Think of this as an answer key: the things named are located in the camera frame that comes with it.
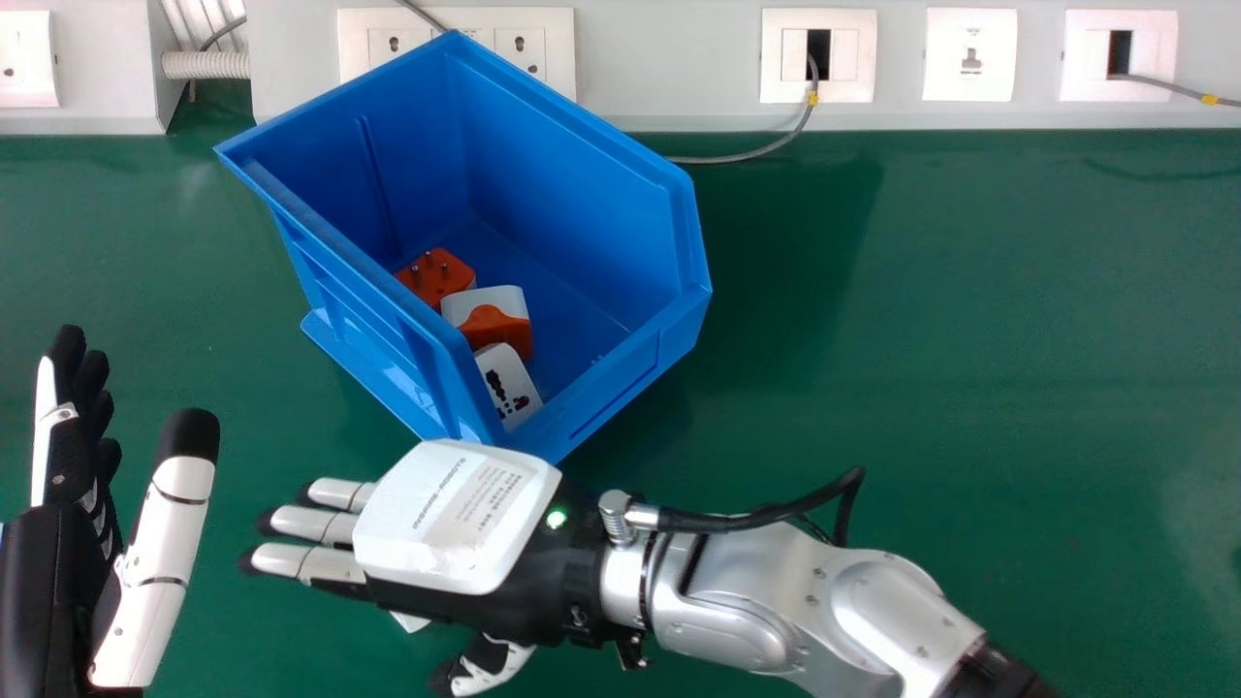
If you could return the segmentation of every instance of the green table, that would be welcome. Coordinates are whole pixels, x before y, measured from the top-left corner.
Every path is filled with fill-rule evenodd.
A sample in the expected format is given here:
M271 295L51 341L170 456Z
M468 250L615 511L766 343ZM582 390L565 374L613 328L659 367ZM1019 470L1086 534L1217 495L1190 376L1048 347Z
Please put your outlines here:
M407 637L236 571L261 510L320 474L376 478L414 437L298 330L276 231L210 150L246 96L211 97L166 138L0 140L0 513L27 491L35 360L81 323L113 359L122 520L166 412L223 422L151 694L423 694L463 628ZM1235 696L1239 150L1237 132L843 133L695 170L716 287L699 348L565 468L740 510L865 465L854 543L922 564L1066 694ZM654 657L620 674L544 651L496 696L799 696Z

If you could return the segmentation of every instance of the gray cable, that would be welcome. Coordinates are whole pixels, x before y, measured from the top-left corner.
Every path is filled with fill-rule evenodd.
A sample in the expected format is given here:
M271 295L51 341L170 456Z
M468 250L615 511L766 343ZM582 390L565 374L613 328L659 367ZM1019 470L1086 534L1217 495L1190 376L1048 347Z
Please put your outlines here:
M405 5L406 7L408 7L408 10L411 12L413 12L414 15L418 15L419 17L422 17L422 21L424 21L428 25L431 25L431 26L436 27L437 30L439 30L441 34L448 34L449 32L449 29L447 26L444 26L443 22L441 22L439 20L437 20L434 16L432 16L431 12L428 12L428 11L423 10L422 7L419 7L417 4L413 2L413 0L396 0L396 1L400 2L401 5Z
M802 112L802 120L797 122L793 130L786 133L777 140L763 145L762 148L755 148L753 150L746 150L745 153L737 153L736 155L717 155L709 158L695 158L691 155L675 155L668 158L670 161L679 165L727 165L731 163L743 163L746 160L752 160L755 158L761 158L773 150L778 150L789 143L805 129L805 122L810 120L810 114L814 112L814 107L818 103L819 93L819 66L814 62L814 58L807 53L805 65L810 68L810 94L805 101L805 111Z
M414 15L422 17L422 21L429 24L443 34L448 34L449 29L437 20L431 12L423 10L413 0L396 0L402 6L407 7ZM679 165L726 165L730 163L743 163L746 160L752 160L755 158L762 158L763 155L778 150L789 143L802 132L805 130L805 123L810 120L810 114L814 113L814 107L819 103L819 66L814 62L814 58L809 53L805 55L805 65L810 68L810 93L805 99L805 111L802 112L802 119L797 122L793 130L786 133L783 137L763 145L762 148L755 148L753 150L746 150L745 153L737 153L735 155L716 155L709 158L696 158L691 155L681 155L668 158L670 161Z
M1154 87L1162 87L1162 88L1164 88L1164 89L1167 89L1169 92L1175 92L1176 94L1184 94L1185 97L1190 97L1193 99L1198 99L1199 102L1203 102L1204 104L1219 104L1220 107L1241 107L1241 99L1225 99L1224 97L1220 97L1219 94L1210 94L1210 93L1206 93L1206 92L1198 92L1196 89L1190 89L1188 87L1181 87L1179 84L1175 84L1175 83L1172 83L1172 82L1167 82L1167 81L1163 81L1163 79L1158 79L1158 78L1153 78L1153 77L1145 77L1145 76L1139 76L1139 75L1129 75L1129 73L1117 73L1117 75L1109 75L1109 76L1107 76L1107 79L1127 79L1129 82L1140 82L1142 84L1150 84L1150 86L1154 86Z
M199 48L199 51L206 51L207 48L211 48L212 46L216 45L216 41L220 41L221 39L227 36L228 32L240 27L243 24L246 24L246 15L242 15L236 20L227 22L225 26L217 29L215 34L208 36L207 40L202 42L202 46Z

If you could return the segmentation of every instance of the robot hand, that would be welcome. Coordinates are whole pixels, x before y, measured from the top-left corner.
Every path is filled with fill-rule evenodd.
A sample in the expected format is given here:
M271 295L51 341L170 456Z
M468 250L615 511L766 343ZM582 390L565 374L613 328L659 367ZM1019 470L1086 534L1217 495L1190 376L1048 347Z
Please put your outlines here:
M108 359L61 328L35 386L31 508L0 530L0 696L140 696L185 597L220 448L210 412L169 417L122 551L104 432Z
M267 543L242 568L374 601L407 628L428 619L478 630L433 678L446 696L498 686L530 647L566 638L614 642L623 668L643 668L650 633L822 698L1054 698L922 569L844 546L862 474L722 517L619 491L594 501L537 458L423 442L379 483L319 479L302 497L318 508L264 514L264 533L319 546ZM828 535L804 513L834 499Z

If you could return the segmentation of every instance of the electrical outlet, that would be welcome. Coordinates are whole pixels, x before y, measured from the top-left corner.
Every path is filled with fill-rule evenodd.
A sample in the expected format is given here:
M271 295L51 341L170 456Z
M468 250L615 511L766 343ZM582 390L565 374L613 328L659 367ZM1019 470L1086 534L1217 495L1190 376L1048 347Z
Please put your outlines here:
M1175 10L1066 10L1061 102L1167 102L1167 89L1107 79L1109 68L1176 77Z
M794 104L810 84L807 58L819 70L823 102L874 102L879 12L824 7L763 9L758 101Z
M927 7L922 99L1010 102L1016 41L1016 10Z
M577 99L572 7L426 7L444 25L495 51L530 77ZM439 32L403 7L336 11L340 82L434 39ZM392 40L396 39L396 51Z
M0 107L60 107L52 14L0 12Z

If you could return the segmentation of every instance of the blue storage bin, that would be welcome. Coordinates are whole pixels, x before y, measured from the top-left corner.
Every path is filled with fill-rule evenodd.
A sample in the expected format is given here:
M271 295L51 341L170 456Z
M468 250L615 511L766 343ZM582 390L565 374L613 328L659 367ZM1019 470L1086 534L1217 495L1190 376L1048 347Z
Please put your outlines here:
M272 209L303 330L422 438L556 463L697 340L689 176L460 34L216 152ZM392 276L433 247L525 291L545 405L513 432L465 338Z

